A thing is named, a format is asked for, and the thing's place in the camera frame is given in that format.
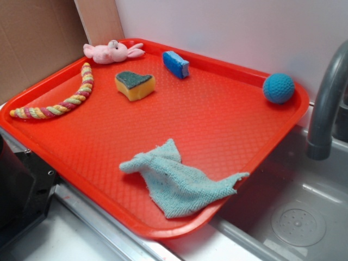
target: screw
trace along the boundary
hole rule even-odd
[[[28,148],[24,151],[24,154],[27,155],[27,156],[30,156],[30,154],[32,153],[31,149]]]

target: bunny ear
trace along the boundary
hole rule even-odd
[[[143,56],[145,54],[145,52],[141,49],[132,49],[132,50],[128,50],[128,58],[136,58],[136,57],[140,57]]]
[[[132,47],[130,47],[128,50],[133,50],[133,49],[136,49],[136,48],[141,48],[144,44],[143,43],[137,43],[136,45],[133,45]]]

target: white wall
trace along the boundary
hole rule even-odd
[[[126,38],[143,38],[292,76],[315,100],[348,39],[347,0],[115,0]]]

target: towel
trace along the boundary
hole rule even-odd
[[[139,153],[120,164],[127,173],[139,172],[151,199],[166,218],[189,216],[208,204],[235,194],[235,183],[249,173],[237,173],[221,181],[209,179],[201,170],[181,163],[181,155],[172,139],[147,153]]]

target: stainless steel sink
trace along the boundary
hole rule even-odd
[[[225,220],[288,260],[348,259],[348,145],[328,159],[305,155],[296,126],[219,211]]]

